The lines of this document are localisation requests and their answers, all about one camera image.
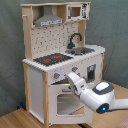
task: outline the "oven window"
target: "oven window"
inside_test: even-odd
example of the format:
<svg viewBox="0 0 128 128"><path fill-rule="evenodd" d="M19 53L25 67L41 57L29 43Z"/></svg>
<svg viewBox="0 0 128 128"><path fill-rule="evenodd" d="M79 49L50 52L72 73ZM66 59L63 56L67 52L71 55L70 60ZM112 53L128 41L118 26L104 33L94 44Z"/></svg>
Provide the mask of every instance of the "oven window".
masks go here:
<svg viewBox="0 0 128 128"><path fill-rule="evenodd" d="M72 94L60 94L57 96L57 114L58 115L81 115L84 109L77 112L84 106L78 98Z"/></svg>

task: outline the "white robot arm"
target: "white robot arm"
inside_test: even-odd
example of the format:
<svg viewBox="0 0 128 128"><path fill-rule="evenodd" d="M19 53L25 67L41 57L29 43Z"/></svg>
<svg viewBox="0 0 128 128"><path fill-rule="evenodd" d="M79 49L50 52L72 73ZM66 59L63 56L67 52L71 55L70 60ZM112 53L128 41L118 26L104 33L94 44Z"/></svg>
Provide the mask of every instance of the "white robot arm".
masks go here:
<svg viewBox="0 0 128 128"><path fill-rule="evenodd" d="M101 82L90 89L85 79L71 72L67 75L72 93L92 111L99 114L115 110L127 110L128 99L115 99L114 87L106 82Z"/></svg>

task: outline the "wall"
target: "wall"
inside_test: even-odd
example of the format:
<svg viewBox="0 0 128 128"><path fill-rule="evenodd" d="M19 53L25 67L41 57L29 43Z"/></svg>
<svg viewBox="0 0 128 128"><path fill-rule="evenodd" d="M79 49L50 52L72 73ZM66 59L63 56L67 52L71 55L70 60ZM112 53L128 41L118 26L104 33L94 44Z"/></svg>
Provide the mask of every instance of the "wall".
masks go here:
<svg viewBox="0 0 128 128"><path fill-rule="evenodd" d="M0 0L0 116L16 110L17 105L25 101L22 66L25 55L20 4L42 2L60 0ZM106 48L103 78L128 88L128 1L91 2L86 44Z"/></svg>

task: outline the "stovetop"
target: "stovetop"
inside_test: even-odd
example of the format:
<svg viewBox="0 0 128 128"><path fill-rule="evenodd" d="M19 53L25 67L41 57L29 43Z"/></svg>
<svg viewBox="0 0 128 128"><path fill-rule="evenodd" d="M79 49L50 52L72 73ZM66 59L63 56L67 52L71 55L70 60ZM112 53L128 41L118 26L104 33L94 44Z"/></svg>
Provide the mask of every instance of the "stovetop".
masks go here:
<svg viewBox="0 0 128 128"><path fill-rule="evenodd" d="M33 61L48 67L57 63L67 61L69 59L73 59L73 57L70 57L61 53L54 53L51 55L36 58Z"/></svg>

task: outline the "toy kitchen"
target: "toy kitchen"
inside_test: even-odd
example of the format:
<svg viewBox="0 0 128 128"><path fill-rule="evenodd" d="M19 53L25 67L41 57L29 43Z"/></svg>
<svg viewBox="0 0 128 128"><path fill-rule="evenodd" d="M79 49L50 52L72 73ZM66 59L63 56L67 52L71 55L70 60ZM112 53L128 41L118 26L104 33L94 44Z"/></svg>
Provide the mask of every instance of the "toy kitchen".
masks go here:
<svg viewBox="0 0 128 128"><path fill-rule="evenodd" d="M93 112L72 95L66 75L90 88L102 79L105 49L85 45L91 2L22 4L26 109L48 128L92 123ZM82 113L75 114L83 108Z"/></svg>

